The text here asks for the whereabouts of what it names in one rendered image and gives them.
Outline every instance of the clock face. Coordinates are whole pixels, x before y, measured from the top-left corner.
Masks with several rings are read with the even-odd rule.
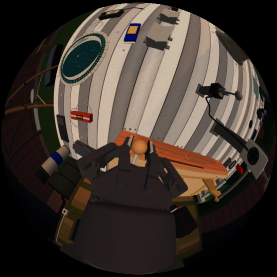
[[[80,85],[99,67],[109,48],[108,36],[91,32],[76,40],[60,60],[59,77],[69,87]]]

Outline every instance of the blue and yellow box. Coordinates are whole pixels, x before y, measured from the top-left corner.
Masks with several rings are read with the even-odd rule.
[[[125,42],[136,42],[140,28],[141,28],[141,24],[131,23],[129,25],[129,28],[127,29],[124,41]]]

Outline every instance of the ball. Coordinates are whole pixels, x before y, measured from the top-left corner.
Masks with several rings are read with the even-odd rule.
[[[143,139],[136,139],[133,141],[131,149],[137,155],[142,155],[147,151],[147,143]]]

